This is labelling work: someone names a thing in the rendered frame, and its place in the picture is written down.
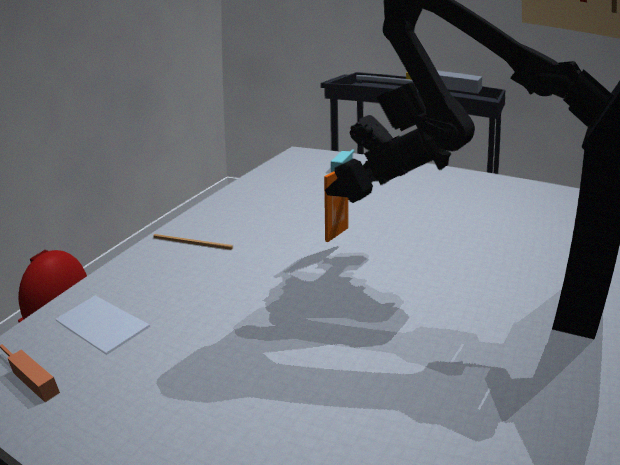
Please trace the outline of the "brown thin rod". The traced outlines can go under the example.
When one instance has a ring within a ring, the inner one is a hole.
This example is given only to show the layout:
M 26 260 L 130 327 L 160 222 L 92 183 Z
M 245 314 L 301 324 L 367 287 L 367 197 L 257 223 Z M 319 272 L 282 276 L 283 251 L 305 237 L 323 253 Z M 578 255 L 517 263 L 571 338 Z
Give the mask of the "brown thin rod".
M 228 244 L 221 244 L 221 243 L 214 243 L 214 242 L 207 242 L 207 241 L 179 238 L 179 237 L 159 235 L 159 234 L 154 234 L 153 237 L 155 239 L 168 240 L 168 241 L 174 241 L 174 242 L 181 242 L 181 243 L 187 243 L 187 244 L 194 244 L 194 245 L 200 245 L 200 246 L 221 248 L 221 249 L 227 249 L 227 250 L 232 250 L 233 249 L 233 245 L 228 245 Z

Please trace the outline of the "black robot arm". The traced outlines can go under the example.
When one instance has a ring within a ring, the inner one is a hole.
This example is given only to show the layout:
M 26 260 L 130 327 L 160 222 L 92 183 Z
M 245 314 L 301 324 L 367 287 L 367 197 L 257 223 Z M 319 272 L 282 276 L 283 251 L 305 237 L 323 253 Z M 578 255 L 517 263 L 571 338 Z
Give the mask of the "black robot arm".
M 350 136 L 359 146 L 366 145 L 367 160 L 398 138 L 398 151 L 407 166 L 415 169 L 434 160 L 442 170 L 449 163 L 448 151 L 459 150 L 473 138 L 472 119 L 447 90 L 414 32 L 422 9 L 435 13 L 504 59 L 515 71 L 510 78 L 529 94 L 565 97 L 569 111 L 587 127 L 594 126 L 614 96 L 584 69 L 581 72 L 575 61 L 558 63 L 517 42 L 455 0 L 384 0 L 383 34 L 413 83 L 387 91 L 377 100 L 395 130 L 413 125 L 417 129 L 393 138 L 375 117 L 360 118 L 350 127 Z

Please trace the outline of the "orange plate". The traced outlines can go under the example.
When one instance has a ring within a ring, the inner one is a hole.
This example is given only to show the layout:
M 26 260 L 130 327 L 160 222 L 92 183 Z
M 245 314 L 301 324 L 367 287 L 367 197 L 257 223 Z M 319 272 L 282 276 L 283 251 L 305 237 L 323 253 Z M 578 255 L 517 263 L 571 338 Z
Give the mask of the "orange plate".
M 325 242 L 331 241 L 348 229 L 348 198 L 328 196 L 325 192 L 336 179 L 335 172 L 324 176 Z

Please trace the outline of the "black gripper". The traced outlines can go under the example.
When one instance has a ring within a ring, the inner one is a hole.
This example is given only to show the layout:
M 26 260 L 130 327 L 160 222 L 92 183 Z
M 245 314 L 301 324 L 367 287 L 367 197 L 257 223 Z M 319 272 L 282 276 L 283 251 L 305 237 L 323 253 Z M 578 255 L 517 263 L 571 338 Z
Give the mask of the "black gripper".
M 354 203 L 372 193 L 371 182 L 376 180 L 383 185 L 413 170 L 401 158 L 397 141 L 398 138 L 384 144 L 385 149 L 363 165 L 353 158 L 335 167 L 337 179 L 325 189 L 326 194 L 347 197 Z

